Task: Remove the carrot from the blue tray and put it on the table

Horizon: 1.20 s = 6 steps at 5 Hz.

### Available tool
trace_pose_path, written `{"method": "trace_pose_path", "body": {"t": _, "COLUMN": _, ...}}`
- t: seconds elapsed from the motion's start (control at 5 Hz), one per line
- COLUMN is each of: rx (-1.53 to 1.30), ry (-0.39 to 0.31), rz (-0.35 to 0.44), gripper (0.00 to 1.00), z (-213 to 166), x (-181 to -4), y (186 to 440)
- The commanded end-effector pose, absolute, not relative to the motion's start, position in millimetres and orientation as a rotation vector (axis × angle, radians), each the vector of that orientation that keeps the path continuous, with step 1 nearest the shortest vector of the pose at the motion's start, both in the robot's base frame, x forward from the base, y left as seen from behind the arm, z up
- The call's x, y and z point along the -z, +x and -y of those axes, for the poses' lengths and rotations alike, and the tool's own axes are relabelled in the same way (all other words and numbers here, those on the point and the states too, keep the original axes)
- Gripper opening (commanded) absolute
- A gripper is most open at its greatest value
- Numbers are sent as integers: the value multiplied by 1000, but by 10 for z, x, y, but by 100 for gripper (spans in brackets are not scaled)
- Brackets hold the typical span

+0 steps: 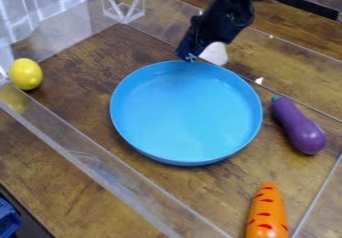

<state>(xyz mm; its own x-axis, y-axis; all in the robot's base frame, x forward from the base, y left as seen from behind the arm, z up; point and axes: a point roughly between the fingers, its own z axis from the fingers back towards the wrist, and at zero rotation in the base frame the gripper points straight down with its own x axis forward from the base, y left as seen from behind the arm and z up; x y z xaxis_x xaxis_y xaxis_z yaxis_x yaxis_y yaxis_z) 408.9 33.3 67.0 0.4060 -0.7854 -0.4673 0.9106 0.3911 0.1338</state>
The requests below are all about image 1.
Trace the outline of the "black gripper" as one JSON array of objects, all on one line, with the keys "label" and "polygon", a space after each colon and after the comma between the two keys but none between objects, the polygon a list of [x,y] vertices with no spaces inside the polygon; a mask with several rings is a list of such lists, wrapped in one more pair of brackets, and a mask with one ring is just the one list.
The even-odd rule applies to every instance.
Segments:
[{"label": "black gripper", "polygon": [[214,0],[205,12],[192,18],[192,27],[176,50],[177,56],[185,61],[194,61],[212,43],[230,44],[253,20],[250,1]]}]

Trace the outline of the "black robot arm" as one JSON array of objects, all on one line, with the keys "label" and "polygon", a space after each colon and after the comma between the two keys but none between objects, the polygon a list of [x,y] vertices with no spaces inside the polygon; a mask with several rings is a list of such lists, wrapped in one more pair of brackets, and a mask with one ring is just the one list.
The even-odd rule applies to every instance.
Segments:
[{"label": "black robot arm", "polygon": [[213,43],[230,44],[253,21],[253,0],[213,0],[204,13],[192,17],[177,56],[194,62]]}]

